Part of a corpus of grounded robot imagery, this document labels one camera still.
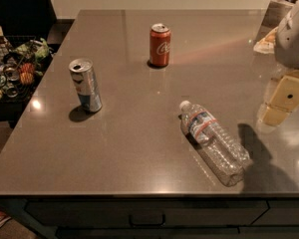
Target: drawer handle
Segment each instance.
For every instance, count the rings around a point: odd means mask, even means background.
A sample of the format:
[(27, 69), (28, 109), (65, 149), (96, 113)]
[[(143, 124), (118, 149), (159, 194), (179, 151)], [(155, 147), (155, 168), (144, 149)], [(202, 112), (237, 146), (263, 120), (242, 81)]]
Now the drawer handle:
[(165, 214), (162, 214), (161, 221), (159, 221), (158, 223), (145, 223), (145, 222), (142, 223), (142, 222), (135, 222), (133, 215), (132, 214), (129, 215), (129, 222), (132, 227), (161, 227), (165, 224), (165, 220), (166, 220)]

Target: gray tabletop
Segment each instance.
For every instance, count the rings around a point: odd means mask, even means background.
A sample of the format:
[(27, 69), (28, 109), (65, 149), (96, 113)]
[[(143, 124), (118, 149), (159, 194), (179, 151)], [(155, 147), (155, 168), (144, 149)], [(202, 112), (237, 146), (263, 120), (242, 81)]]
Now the gray tabletop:
[[(257, 127), (277, 70), (274, 56), (253, 52), (263, 16), (81, 11), (0, 154), (0, 195), (299, 195), (299, 109), (270, 133)], [(157, 22), (172, 32), (160, 70), (147, 64)], [(102, 97), (89, 116), (69, 73), (77, 58), (94, 62)], [(223, 186), (182, 134), (183, 100), (208, 108), (249, 150), (243, 181)]]

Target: clear water bottle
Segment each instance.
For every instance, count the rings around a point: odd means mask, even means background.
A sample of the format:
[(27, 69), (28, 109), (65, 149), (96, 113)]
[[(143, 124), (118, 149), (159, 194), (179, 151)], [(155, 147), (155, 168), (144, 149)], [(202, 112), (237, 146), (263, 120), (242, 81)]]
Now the clear water bottle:
[(222, 128), (204, 107), (189, 101), (180, 104), (181, 129), (200, 144), (200, 155), (226, 186), (243, 179), (243, 165), (250, 160), (247, 150)]

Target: red soda can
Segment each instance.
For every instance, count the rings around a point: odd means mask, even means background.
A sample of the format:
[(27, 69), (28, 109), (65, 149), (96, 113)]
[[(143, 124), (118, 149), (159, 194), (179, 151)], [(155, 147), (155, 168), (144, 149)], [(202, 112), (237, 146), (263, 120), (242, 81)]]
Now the red soda can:
[(169, 62), (170, 28), (157, 23), (151, 26), (149, 38), (149, 62), (156, 67), (165, 67)]

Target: table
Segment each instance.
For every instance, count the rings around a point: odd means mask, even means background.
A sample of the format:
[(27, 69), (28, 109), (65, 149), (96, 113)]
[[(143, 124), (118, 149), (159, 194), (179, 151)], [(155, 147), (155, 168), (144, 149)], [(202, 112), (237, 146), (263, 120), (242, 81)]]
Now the table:
[[(270, 133), (257, 127), (277, 71), (274, 56), (253, 52), (263, 17), (81, 11), (0, 154), (0, 206), (47, 238), (266, 238), (286, 225), (299, 236), (299, 109)], [(148, 66), (157, 22), (172, 32), (159, 70)], [(80, 108), (68, 68), (77, 58), (94, 62), (96, 114)], [(249, 150), (242, 182), (223, 186), (182, 134), (183, 100)]]

